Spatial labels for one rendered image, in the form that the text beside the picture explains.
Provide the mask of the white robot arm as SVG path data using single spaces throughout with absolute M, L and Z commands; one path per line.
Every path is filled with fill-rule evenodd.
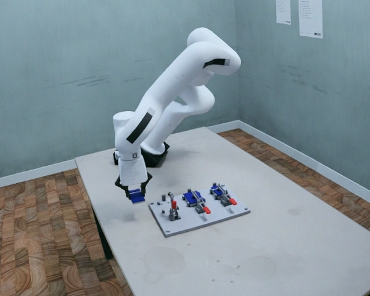
M 240 66 L 240 57 L 217 35 L 207 28 L 195 29 L 187 48 L 149 88 L 136 111 L 113 116 L 116 160 L 138 158 L 141 147 L 162 155 L 163 142 L 186 117 L 213 107 L 215 98 L 204 85 L 215 73 L 229 76 Z M 177 96 L 187 105 L 173 101 Z

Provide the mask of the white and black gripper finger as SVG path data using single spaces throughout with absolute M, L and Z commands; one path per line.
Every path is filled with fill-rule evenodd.
M 130 192 L 129 192 L 129 189 L 128 189 L 128 186 L 123 186 L 122 184 L 120 184 L 120 175 L 119 177 L 117 178 L 116 182 L 115 182 L 115 185 L 117 187 L 120 187 L 121 189 L 123 189 L 125 191 L 125 194 L 126 194 L 126 198 L 128 197 L 129 200 L 131 200 L 131 197 L 130 197 Z
M 145 194 L 146 194 L 146 185 L 147 183 L 152 179 L 152 175 L 147 172 L 147 181 L 146 182 L 143 182 L 141 183 L 141 192 L 143 194 L 143 196 L 145 197 Z

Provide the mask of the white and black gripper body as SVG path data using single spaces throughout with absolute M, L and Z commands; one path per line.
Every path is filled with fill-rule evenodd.
M 118 171 L 123 186 L 130 186 L 147 181 L 146 166 L 142 155 L 133 160 L 121 160 L 119 158 Z

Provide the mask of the blue plate with white stripe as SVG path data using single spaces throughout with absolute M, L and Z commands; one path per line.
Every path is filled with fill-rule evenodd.
M 140 189 L 131 190 L 129 191 L 129 193 L 133 205 L 143 203 L 146 201 Z

